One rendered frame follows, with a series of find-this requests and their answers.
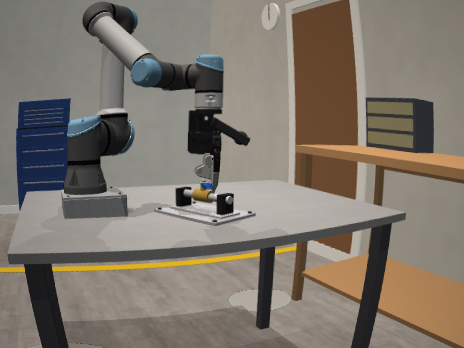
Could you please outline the ball valve with blue lever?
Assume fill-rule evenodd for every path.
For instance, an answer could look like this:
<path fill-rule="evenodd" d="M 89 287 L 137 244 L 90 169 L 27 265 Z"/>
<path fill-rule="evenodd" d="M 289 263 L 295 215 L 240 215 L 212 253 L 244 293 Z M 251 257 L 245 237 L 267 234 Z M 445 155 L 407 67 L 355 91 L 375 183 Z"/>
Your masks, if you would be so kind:
<path fill-rule="evenodd" d="M 234 194 L 214 194 L 206 190 L 214 189 L 212 184 L 207 183 L 206 180 L 201 180 L 199 183 L 201 184 L 201 189 L 195 189 L 194 191 L 191 190 L 191 187 L 176 188 L 176 205 L 170 206 L 170 208 L 217 219 L 240 215 L 240 212 L 233 211 Z M 192 198 L 195 201 L 206 203 L 217 202 L 217 208 L 192 204 Z"/>

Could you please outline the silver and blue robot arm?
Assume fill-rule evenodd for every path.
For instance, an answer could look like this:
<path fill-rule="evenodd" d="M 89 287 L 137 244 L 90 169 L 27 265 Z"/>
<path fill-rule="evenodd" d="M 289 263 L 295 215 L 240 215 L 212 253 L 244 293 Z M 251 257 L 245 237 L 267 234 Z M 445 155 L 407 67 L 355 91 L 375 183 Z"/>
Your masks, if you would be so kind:
<path fill-rule="evenodd" d="M 185 65 L 158 60 L 130 35 L 137 27 L 138 18 L 125 6 L 94 3 L 85 11 L 82 22 L 85 30 L 97 36 L 103 45 L 100 111 L 99 116 L 75 119 L 68 124 L 64 193 L 70 195 L 107 192 L 99 154 L 123 154 L 133 143 L 134 126 L 123 108 L 125 66 L 138 86 L 165 91 L 195 89 L 195 108 L 223 107 L 221 56 L 201 55 L 194 64 Z"/>

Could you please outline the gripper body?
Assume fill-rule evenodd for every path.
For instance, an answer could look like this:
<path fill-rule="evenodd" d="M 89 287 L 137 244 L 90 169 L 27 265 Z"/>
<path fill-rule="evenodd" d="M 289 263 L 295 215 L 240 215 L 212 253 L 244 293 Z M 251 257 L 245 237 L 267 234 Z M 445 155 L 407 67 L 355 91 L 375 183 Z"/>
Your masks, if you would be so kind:
<path fill-rule="evenodd" d="M 206 114 L 208 113 L 208 114 Z M 210 124 L 214 114 L 222 114 L 222 109 L 196 109 L 189 113 L 188 151 L 191 154 L 213 153 L 216 149 L 216 141 L 221 143 L 221 131 Z M 205 121 L 205 116 L 208 121 Z M 196 134 L 191 134 L 196 133 Z M 211 133 L 211 134 L 202 134 Z M 198 149 L 197 149 L 198 138 Z"/>

